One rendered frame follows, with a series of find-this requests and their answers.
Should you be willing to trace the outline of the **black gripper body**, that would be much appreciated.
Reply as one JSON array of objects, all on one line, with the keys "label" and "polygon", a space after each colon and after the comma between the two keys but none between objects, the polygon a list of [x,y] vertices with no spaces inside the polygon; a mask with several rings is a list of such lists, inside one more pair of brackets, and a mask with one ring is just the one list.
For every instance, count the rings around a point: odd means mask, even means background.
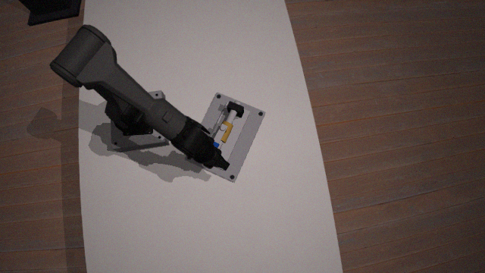
[{"label": "black gripper body", "polygon": [[230,163],[227,162],[223,156],[219,153],[219,151],[215,148],[214,146],[214,139],[211,138],[210,136],[208,137],[211,143],[211,151],[208,154],[207,157],[203,159],[194,159],[196,162],[205,164],[205,165],[211,165],[215,167],[219,167],[224,169],[225,171],[229,167]]}]

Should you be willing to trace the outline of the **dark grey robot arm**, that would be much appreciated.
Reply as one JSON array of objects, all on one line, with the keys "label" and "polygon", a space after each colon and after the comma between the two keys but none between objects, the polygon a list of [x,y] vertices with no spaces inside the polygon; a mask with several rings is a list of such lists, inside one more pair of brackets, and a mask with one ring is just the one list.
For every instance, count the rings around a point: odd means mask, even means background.
[{"label": "dark grey robot arm", "polygon": [[210,153],[210,132],[167,100],[145,91],[117,63],[110,40],[94,26],[82,25],[49,66],[72,86],[94,89],[102,96],[106,115],[124,136],[153,134],[154,129],[190,158],[203,159]]}]

